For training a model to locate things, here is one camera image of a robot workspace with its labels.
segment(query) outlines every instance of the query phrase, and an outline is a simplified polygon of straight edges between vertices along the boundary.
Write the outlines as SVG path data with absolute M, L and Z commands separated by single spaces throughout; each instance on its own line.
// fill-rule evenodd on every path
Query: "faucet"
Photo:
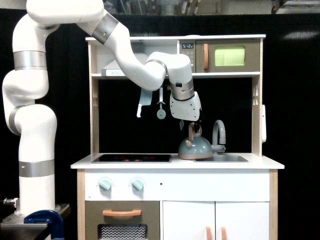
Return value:
M 220 134 L 219 143 L 221 145 L 218 145 L 218 131 Z M 226 144 L 226 129 L 225 125 L 221 120 L 215 121 L 213 125 L 213 131 L 212 131 L 212 151 L 214 153 L 224 153 L 226 150 L 225 145 Z

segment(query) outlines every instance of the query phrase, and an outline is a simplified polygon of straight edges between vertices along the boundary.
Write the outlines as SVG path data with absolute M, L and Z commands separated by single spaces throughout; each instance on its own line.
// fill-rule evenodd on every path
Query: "knob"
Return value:
M 103 177 L 99 180 L 98 185 L 102 191 L 108 191 L 112 186 L 112 181 L 108 177 Z
M 144 188 L 144 180 L 140 177 L 135 177 L 131 180 L 131 187 L 135 191 L 141 191 Z

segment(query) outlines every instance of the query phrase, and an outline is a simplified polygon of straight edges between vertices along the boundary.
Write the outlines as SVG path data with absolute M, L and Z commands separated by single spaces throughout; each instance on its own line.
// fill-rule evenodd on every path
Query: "green microwave window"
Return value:
M 245 46 L 217 46 L 214 59 L 216 66 L 244 66 Z

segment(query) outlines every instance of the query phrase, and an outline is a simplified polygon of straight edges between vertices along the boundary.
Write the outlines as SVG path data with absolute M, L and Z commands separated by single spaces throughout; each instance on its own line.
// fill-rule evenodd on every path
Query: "silver joint ring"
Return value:
M 16 51 L 13 53 L 14 69 L 47 70 L 46 53 L 43 51 Z
M 118 23 L 118 20 L 107 13 L 99 22 L 98 26 L 96 26 L 94 32 L 92 33 L 92 37 L 94 37 L 98 40 L 98 42 L 104 45 Z
M 55 174 L 55 160 L 19 161 L 19 176 L 23 178 L 38 178 Z
M 170 82 L 170 86 L 171 86 L 172 97 L 175 100 L 186 101 L 195 95 L 193 78 L 191 78 L 191 80 L 185 84 L 182 84 L 182 83 L 174 84 Z
M 42 30 L 52 30 L 55 29 L 56 27 L 58 27 L 60 24 L 54 24 L 51 26 L 43 26 L 40 23 L 33 21 L 34 25 L 38 28 L 38 29 L 42 29 Z
M 18 110 L 22 107 L 25 107 L 26 105 L 22 105 L 22 106 L 17 106 L 15 109 L 13 109 L 9 115 L 9 127 L 10 130 L 18 136 L 21 136 L 21 132 L 18 131 L 16 124 L 15 124 L 15 117 L 16 117 L 16 113 L 18 112 Z
M 156 62 L 158 64 L 160 64 L 164 69 L 165 69 L 165 73 L 167 74 L 168 73 L 168 69 L 167 69 L 167 66 L 160 60 L 157 60 L 157 59 L 150 59 L 148 60 L 145 64 L 149 63 L 149 62 Z

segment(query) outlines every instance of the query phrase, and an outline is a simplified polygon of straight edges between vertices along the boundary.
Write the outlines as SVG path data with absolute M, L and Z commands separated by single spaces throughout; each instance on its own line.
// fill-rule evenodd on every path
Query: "gray kettle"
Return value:
M 178 150 L 178 158 L 185 160 L 208 159 L 213 157 L 214 153 L 211 144 L 207 139 L 201 136 L 202 128 L 195 132 L 195 123 L 189 125 L 189 137 L 185 138 Z

